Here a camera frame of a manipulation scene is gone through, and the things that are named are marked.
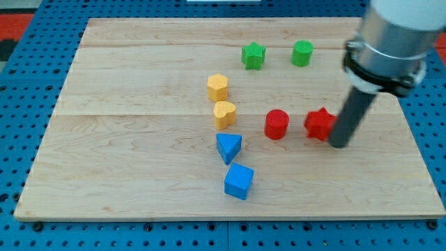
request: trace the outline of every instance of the green block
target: green block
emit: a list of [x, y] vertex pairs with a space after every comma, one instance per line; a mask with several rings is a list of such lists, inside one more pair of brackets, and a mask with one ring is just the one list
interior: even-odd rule
[[260, 70], [265, 61], [266, 47], [251, 43], [242, 47], [242, 62], [245, 64], [245, 70]]
[[294, 44], [293, 56], [291, 56], [291, 63], [295, 66], [308, 66], [312, 58], [313, 45], [306, 40], [300, 40]]

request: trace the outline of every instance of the green cylinder block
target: green cylinder block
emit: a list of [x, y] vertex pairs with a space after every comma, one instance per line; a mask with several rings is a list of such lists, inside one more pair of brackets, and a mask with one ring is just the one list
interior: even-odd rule
[[312, 57], [313, 45], [306, 40], [299, 40], [294, 44], [293, 55], [291, 56], [291, 63], [295, 66], [308, 66]]

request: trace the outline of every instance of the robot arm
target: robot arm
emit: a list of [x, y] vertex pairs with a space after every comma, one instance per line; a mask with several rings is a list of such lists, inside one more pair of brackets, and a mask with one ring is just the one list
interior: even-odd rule
[[344, 68], [353, 87], [330, 145], [347, 145], [379, 92], [405, 97], [423, 80], [426, 54], [445, 27], [445, 0], [370, 1], [354, 39], [346, 43]]

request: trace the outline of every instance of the black cylindrical end effector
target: black cylindrical end effector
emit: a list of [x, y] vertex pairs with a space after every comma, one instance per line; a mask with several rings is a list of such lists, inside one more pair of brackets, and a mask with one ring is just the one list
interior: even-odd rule
[[362, 117], [374, 101], [375, 94], [363, 93], [352, 87], [344, 107], [339, 113], [328, 137], [328, 143], [335, 148], [344, 148], [355, 132]]

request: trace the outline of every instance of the blue block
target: blue block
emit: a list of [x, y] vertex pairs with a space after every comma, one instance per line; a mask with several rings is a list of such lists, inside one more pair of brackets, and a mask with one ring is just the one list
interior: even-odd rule
[[232, 163], [224, 179], [224, 192], [228, 195], [246, 200], [253, 176], [253, 169]]
[[229, 163], [235, 158], [241, 148], [241, 135], [217, 133], [217, 150], [222, 156], [224, 164], [229, 165]]

